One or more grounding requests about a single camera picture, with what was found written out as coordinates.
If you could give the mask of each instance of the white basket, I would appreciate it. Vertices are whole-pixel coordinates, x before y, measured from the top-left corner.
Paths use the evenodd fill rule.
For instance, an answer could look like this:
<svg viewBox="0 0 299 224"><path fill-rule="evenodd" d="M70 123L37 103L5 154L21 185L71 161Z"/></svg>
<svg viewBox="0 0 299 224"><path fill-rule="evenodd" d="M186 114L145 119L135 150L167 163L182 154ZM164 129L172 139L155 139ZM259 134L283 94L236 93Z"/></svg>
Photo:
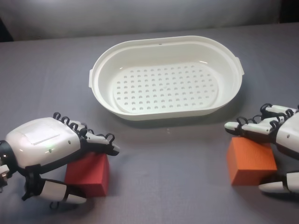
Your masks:
<svg viewBox="0 0 299 224"><path fill-rule="evenodd" d="M117 44L99 57L89 87L129 120L201 116L235 97L244 71L222 44L181 36Z"/></svg>

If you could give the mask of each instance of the white robotic hand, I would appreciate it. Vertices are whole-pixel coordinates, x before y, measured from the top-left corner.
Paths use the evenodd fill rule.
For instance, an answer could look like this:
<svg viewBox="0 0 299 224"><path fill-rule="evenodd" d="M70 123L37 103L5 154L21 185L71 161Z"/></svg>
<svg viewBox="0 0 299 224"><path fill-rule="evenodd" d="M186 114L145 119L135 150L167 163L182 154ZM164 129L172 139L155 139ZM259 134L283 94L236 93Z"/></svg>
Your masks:
<svg viewBox="0 0 299 224"><path fill-rule="evenodd" d="M259 143L273 143L280 152L299 160L299 106L293 109L264 104L260 111L262 114L252 119L239 117L237 122L226 123L225 130ZM261 182L259 189L271 196L293 197L299 193L299 171L270 176Z"/></svg>
<svg viewBox="0 0 299 224"><path fill-rule="evenodd" d="M115 156L119 148L113 144L113 134L94 135L93 130L78 121L70 121L56 112L53 118L42 118L19 126L0 141L0 189L18 171L26 177L23 200L39 196L52 201L84 203L79 189L63 182L42 179L47 173L88 152Z"/></svg>

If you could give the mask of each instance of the red block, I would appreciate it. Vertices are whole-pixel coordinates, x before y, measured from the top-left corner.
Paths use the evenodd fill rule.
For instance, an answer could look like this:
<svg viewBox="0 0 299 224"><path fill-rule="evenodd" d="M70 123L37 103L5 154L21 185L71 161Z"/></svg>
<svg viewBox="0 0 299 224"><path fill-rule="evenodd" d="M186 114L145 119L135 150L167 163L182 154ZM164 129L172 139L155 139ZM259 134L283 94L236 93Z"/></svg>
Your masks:
<svg viewBox="0 0 299 224"><path fill-rule="evenodd" d="M64 182L82 189L86 197L106 196L109 182L109 161L106 154L89 153L69 163Z"/></svg>

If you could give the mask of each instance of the gray tablecloth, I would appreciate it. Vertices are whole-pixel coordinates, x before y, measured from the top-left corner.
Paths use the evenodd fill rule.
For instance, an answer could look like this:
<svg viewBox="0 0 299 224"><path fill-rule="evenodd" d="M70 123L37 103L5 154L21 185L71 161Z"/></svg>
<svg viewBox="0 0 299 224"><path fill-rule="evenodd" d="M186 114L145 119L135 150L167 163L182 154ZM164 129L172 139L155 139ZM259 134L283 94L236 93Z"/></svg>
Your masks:
<svg viewBox="0 0 299 224"><path fill-rule="evenodd" d="M240 58L245 75L238 95L205 116L130 122L103 108L88 88L94 62L123 41L180 35L212 38ZM252 117L266 103L299 103L299 24L182 31L0 44L0 139L13 128L59 111L96 133L114 133L121 153L110 157L105 198L73 210L21 201L24 178L15 174L0 195L1 224L257 224L298 223L297 204L263 196L257 187L231 187L223 125ZM277 152L282 170L299 162ZM65 166L43 175L63 180Z"/></svg>

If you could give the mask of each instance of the orange cube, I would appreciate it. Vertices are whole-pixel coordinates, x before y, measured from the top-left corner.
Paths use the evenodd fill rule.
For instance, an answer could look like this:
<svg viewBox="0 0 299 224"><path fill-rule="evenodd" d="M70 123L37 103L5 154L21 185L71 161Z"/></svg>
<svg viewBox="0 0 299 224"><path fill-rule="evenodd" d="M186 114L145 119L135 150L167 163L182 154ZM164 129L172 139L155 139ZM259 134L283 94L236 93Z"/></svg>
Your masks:
<svg viewBox="0 0 299 224"><path fill-rule="evenodd" d="M109 182L107 155L89 153L67 164L64 182L80 188L87 198L106 196Z"/></svg>
<svg viewBox="0 0 299 224"><path fill-rule="evenodd" d="M270 144L246 138L232 138L227 161L232 185L259 185L264 177L277 171Z"/></svg>

